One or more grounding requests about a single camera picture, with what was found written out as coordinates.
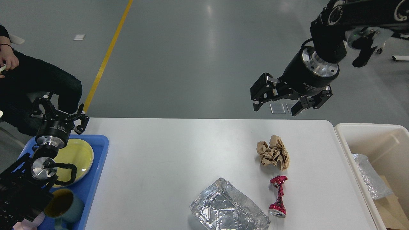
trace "white plastic bin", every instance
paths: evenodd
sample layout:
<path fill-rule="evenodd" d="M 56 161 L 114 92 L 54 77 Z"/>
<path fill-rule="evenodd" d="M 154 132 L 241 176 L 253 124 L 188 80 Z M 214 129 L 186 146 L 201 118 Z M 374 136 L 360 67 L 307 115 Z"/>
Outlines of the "white plastic bin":
<path fill-rule="evenodd" d="M 369 195 L 352 153 L 368 156 L 379 175 L 386 176 L 394 194 L 409 216 L 409 132 L 400 125 L 338 124 L 335 132 L 341 142 L 351 169 L 357 179 L 367 206 L 378 229 L 385 229 L 374 202 Z"/>

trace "yellow floor line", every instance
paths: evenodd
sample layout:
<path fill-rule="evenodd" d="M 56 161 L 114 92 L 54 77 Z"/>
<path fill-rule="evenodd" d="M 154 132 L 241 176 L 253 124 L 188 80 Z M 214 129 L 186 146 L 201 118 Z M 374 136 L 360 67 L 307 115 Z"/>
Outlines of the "yellow floor line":
<path fill-rule="evenodd" d="M 109 57 L 111 56 L 112 50 L 114 49 L 115 43 L 117 42 L 119 33 L 121 32 L 122 26 L 124 25 L 126 16 L 128 15 L 128 11 L 130 6 L 132 5 L 133 0 L 128 1 L 128 5 L 125 8 L 124 14 L 122 15 L 121 21 L 118 24 L 117 30 L 114 34 L 114 37 L 112 38 L 111 44 L 109 45 L 108 51 L 105 54 L 105 57 L 102 61 L 101 66 L 99 67 L 98 74 L 95 77 L 94 83 L 92 84 L 90 93 L 88 93 L 87 99 L 85 100 L 85 106 L 84 106 L 84 111 L 87 112 L 88 107 L 90 106 L 90 103 L 92 101 L 92 98 L 94 97 L 95 91 L 97 90 L 99 81 L 101 80 L 102 74 L 105 70 L 106 64 L 108 63 Z"/>

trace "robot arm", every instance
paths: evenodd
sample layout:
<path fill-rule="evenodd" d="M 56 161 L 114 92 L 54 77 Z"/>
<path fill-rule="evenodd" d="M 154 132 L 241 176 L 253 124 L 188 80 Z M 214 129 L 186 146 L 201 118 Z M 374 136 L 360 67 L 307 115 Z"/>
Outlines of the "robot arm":
<path fill-rule="evenodd" d="M 33 221 L 51 201 L 52 186 L 69 185 L 76 178 L 75 165 L 54 162 L 54 158 L 67 145 L 71 130 L 78 134 L 85 130 L 89 117 L 83 113 L 84 104 L 70 115 L 55 109 L 51 97 L 50 93 L 34 101 L 31 116 L 42 117 L 43 123 L 35 138 L 38 147 L 33 157 L 26 153 L 0 174 L 0 230 L 10 230 L 23 219 Z M 76 120 L 81 120 L 77 127 Z M 71 179 L 59 181 L 58 168 L 71 169 Z"/>
<path fill-rule="evenodd" d="M 311 39 L 277 79 L 262 74 L 250 88 L 254 111 L 268 101 L 298 101 L 293 116 L 320 108 L 331 96 L 330 83 L 339 75 L 338 63 L 346 56 L 344 41 L 361 50 L 353 66 L 368 63 L 378 45 L 394 32 L 409 32 L 409 0 L 331 0 L 311 22 Z M 314 46 L 306 46 L 312 41 Z"/>

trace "white table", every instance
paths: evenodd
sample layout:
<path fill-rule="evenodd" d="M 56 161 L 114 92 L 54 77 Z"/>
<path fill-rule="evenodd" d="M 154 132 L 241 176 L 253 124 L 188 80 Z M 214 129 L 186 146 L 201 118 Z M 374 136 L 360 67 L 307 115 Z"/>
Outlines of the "white table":
<path fill-rule="evenodd" d="M 331 123 L 322 120 L 91 118 L 110 147 L 87 230 L 204 230 L 189 204 L 219 177 L 266 214 L 285 174 L 287 217 L 269 229 L 376 229 Z M 259 141 L 282 137 L 290 167 L 261 166 Z"/>

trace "crumpled aluminum foil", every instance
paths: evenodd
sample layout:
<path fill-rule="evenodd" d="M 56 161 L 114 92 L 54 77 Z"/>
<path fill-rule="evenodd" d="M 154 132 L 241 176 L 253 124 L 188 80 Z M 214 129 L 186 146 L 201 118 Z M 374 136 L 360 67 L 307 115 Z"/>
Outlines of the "crumpled aluminum foil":
<path fill-rule="evenodd" d="M 378 200 L 393 194 L 393 191 L 385 184 L 372 167 L 367 156 L 356 153 L 352 154 L 352 156 L 373 200 Z"/>
<path fill-rule="evenodd" d="M 267 230 L 270 224 L 252 200 L 223 178 L 203 190 L 190 210 L 209 230 Z"/>

